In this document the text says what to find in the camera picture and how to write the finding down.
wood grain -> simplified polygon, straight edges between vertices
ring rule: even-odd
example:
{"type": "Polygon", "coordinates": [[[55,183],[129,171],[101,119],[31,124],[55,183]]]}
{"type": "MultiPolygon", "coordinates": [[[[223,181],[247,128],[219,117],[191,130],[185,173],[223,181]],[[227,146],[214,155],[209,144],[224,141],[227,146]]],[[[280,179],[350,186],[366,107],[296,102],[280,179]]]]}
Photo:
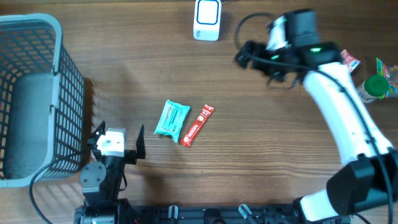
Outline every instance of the wood grain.
{"type": "MultiPolygon", "coordinates": [[[[105,120],[107,126],[127,128],[132,149],[145,125],[147,159],[126,166],[129,187],[120,197],[134,205],[238,206],[291,202],[324,188],[341,168],[328,127],[301,86],[266,88],[266,77],[233,62],[233,31],[244,16],[304,7],[317,11],[323,40],[338,42],[362,61],[356,83],[376,72],[376,57],[397,63],[393,2],[226,2],[217,42],[193,39],[193,1],[10,5],[2,6],[0,14],[44,12],[61,22],[64,45],[85,78],[85,133],[105,120]],[[191,148],[152,134],[168,99],[192,108],[182,134],[204,104],[215,107],[191,148]]],[[[266,23],[253,19],[243,27],[241,40],[266,41],[266,23]]],[[[396,102],[368,105],[395,145],[396,102]]],[[[34,193],[54,223],[70,223],[83,201],[78,174],[37,184],[34,193]]],[[[1,189],[0,201],[2,223],[42,223],[27,188],[1,189]]],[[[364,215],[372,223],[387,220],[386,207],[364,215]]]]}

white bottle with green cap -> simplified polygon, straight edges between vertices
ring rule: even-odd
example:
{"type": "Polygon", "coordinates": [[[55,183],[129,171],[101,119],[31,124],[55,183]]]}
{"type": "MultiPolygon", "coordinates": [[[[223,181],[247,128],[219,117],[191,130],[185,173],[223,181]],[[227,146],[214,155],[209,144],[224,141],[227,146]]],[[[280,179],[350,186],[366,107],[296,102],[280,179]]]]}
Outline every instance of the white bottle with green cap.
{"type": "Polygon", "coordinates": [[[363,103],[370,103],[388,91],[389,84],[381,75],[372,75],[356,88],[363,103]]]}

green lid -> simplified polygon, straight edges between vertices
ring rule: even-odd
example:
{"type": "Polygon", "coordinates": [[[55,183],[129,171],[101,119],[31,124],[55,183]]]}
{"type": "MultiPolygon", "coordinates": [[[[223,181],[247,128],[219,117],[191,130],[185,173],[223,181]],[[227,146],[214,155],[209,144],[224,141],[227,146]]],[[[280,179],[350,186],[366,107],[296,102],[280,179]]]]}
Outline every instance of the green lid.
{"type": "Polygon", "coordinates": [[[389,84],[383,76],[372,75],[365,81],[364,87],[369,95],[378,97],[387,93],[389,84]]]}

snack packet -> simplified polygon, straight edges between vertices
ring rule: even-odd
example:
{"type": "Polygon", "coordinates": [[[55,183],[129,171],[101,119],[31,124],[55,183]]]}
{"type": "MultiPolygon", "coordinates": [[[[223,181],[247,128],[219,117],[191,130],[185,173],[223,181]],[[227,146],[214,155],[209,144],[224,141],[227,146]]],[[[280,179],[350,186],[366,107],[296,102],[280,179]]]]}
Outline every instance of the snack packet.
{"type": "Polygon", "coordinates": [[[205,105],[201,110],[196,121],[193,123],[191,128],[189,129],[188,133],[185,135],[183,139],[181,139],[181,144],[184,146],[190,147],[193,139],[198,134],[201,127],[205,124],[207,118],[213,113],[214,108],[209,105],[205,105]]]}
{"type": "Polygon", "coordinates": [[[189,110],[189,106],[167,100],[154,134],[172,136],[173,140],[178,142],[183,122],[189,110]]]}
{"type": "Polygon", "coordinates": [[[398,66],[386,66],[380,59],[376,58],[377,74],[383,76],[389,82],[387,93],[379,99],[387,97],[398,97],[398,66]]]}
{"type": "Polygon", "coordinates": [[[358,67],[359,63],[361,63],[360,60],[350,55],[347,50],[342,51],[340,55],[343,58],[344,64],[347,65],[350,73],[353,72],[356,67],[358,67]]]}

green snack bag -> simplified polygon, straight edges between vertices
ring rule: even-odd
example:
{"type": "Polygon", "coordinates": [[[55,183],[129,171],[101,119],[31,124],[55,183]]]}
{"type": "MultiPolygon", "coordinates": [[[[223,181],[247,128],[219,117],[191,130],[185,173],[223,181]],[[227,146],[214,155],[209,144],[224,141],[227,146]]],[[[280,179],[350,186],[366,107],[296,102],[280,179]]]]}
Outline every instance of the green snack bag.
{"type": "Polygon", "coordinates": [[[189,106],[167,100],[154,134],[171,135],[173,140],[178,142],[178,137],[189,109],[189,106]]]}

